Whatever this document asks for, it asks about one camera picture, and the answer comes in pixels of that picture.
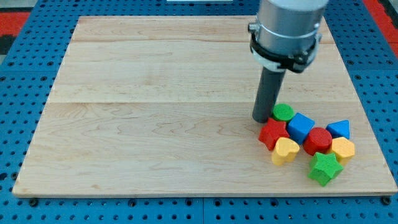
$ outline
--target wood grain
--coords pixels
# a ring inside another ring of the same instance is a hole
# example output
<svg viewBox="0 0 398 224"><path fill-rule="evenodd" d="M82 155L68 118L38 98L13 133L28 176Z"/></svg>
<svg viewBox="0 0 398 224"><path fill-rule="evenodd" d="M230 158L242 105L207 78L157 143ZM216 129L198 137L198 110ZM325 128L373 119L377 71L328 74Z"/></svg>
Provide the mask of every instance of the wood grain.
<svg viewBox="0 0 398 224"><path fill-rule="evenodd" d="M326 187L311 157L275 166L251 118L252 16L81 17L13 192L18 197L311 197L397 192L333 39L279 101L351 122L356 156Z"/></svg>

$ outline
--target wooden board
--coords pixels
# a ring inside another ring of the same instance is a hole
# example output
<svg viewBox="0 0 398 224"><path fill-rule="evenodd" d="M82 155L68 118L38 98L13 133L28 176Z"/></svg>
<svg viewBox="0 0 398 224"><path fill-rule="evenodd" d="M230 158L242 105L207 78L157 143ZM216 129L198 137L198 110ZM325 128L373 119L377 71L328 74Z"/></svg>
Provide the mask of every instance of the wooden board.
<svg viewBox="0 0 398 224"><path fill-rule="evenodd" d="M279 101L351 121L356 157L321 187L303 150L277 167L251 118L253 16L81 17L27 151L18 197L309 197L397 192L325 23Z"/></svg>

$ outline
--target green block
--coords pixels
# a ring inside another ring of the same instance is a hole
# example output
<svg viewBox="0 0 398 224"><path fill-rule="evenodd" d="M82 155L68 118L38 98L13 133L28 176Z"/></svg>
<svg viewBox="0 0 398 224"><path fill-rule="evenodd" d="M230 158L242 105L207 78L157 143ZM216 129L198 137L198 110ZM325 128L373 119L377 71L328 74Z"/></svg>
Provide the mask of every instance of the green block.
<svg viewBox="0 0 398 224"><path fill-rule="evenodd" d="M336 154L322 154L316 152L310 161L310 173L308 177L318 181L323 187L330 180L336 178L344 167L337 162Z"/></svg>
<svg viewBox="0 0 398 224"><path fill-rule="evenodd" d="M285 121L288 123L294 117L294 110L291 106L281 103L274 106L272 117L276 121Z"/></svg>

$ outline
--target yellow rounded block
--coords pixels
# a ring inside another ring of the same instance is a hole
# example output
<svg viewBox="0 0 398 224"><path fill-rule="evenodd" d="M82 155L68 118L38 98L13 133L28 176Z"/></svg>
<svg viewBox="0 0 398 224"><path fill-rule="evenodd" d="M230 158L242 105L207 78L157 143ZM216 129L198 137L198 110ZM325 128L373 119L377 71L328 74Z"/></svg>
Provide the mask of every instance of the yellow rounded block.
<svg viewBox="0 0 398 224"><path fill-rule="evenodd" d="M337 161L345 166L355 156L355 145L345 137L335 138L331 142L328 154L334 152Z"/></svg>
<svg viewBox="0 0 398 224"><path fill-rule="evenodd" d="M281 166L285 162L293 162L299 150L300 146L295 141L281 137L272 152L272 162L277 166Z"/></svg>

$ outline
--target blue cube block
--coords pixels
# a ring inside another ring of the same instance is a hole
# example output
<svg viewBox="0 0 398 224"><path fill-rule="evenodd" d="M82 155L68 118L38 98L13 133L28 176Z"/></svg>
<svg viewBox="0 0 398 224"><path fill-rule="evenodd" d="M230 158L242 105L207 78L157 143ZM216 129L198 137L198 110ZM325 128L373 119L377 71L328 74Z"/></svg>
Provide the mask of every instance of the blue cube block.
<svg viewBox="0 0 398 224"><path fill-rule="evenodd" d="M349 121L348 120L343 120L343 121L337 121L331 124L328 124L326 127L326 130L328 130L333 138L340 138L340 137L345 137L346 139L349 139Z"/></svg>
<svg viewBox="0 0 398 224"><path fill-rule="evenodd" d="M297 144L303 144L314 125L314 120L297 113L289 122L287 132L290 134L290 138L297 142Z"/></svg>

